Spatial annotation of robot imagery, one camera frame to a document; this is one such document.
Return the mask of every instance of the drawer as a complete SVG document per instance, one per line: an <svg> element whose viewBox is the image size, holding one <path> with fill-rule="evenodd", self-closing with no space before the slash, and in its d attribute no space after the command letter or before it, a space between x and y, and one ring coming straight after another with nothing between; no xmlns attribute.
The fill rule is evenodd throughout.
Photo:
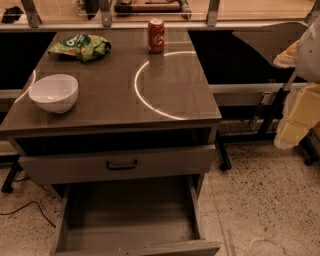
<svg viewBox="0 0 320 256"><path fill-rule="evenodd" d="M214 145L21 157L22 168L38 184L136 179L208 172Z"/></svg>
<svg viewBox="0 0 320 256"><path fill-rule="evenodd" d="M68 185L55 256L213 256L190 176Z"/></svg>

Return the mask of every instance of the can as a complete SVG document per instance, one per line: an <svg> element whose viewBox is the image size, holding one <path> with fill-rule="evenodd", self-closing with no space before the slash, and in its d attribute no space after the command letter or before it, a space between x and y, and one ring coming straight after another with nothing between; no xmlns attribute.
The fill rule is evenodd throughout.
<svg viewBox="0 0 320 256"><path fill-rule="evenodd" d="M148 45L152 53L164 50L164 23L161 19L152 18L148 23Z"/></svg>

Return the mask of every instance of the black cable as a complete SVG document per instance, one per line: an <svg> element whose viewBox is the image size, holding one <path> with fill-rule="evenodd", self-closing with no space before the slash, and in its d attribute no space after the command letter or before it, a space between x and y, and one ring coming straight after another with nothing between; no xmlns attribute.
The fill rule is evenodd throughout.
<svg viewBox="0 0 320 256"><path fill-rule="evenodd" d="M41 214L42 214L42 216L49 222L49 224L52 226L52 227L56 227L56 225L54 225L48 218L47 218L47 216L43 213L43 211L42 211L42 209L41 209L41 207L40 207L40 205L39 205L39 203L38 202L36 202L36 201L31 201L31 202L29 202L29 203L27 203L26 205L24 205L24 206L21 206L20 208L18 208L17 210L15 210L15 211L13 211L13 212L9 212L9 213L0 213L0 215L12 215L12 214L15 214L15 213L17 213L18 211L20 211L20 210L22 210L23 208L25 208L25 207L27 207L27 206L29 206L30 204L36 204L37 206L38 206L38 208L39 208L39 210L40 210L40 212L41 212Z"/></svg>
<svg viewBox="0 0 320 256"><path fill-rule="evenodd" d="M24 178L21 178L20 180L13 180L14 182L21 182L21 181L25 181L25 180L31 180L31 177L26 176Z"/></svg>

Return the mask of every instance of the terrazzo floor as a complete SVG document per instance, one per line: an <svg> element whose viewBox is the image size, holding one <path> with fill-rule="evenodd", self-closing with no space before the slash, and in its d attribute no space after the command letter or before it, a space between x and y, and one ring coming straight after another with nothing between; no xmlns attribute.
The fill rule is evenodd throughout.
<svg viewBox="0 0 320 256"><path fill-rule="evenodd" d="M282 151L268 141L226 148L233 168L221 172L217 155L199 199L206 238L221 244L217 256L320 255L319 162L307 167L300 148ZM9 167L0 165L1 186ZM32 180L13 188L0 192L0 213L36 201L56 222L60 202L51 192ZM0 231L1 256L49 255L55 234L35 203L0 216Z"/></svg>

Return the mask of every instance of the tabletop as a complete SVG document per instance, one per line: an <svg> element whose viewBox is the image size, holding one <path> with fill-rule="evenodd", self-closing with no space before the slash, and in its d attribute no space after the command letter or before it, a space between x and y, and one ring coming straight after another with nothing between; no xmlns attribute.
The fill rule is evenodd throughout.
<svg viewBox="0 0 320 256"><path fill-rule="evenodd" d="M75 34L102 36L111 43L111 52L90 62L46 52L35 69L36 81L53 74L78 80L79 97L72 109L63 114L46 112L31 101L26 86L0 133L221 118L186 29L166 29L165 50L160 54L149 53L147 29L58 32L50 47Z"/></svg>

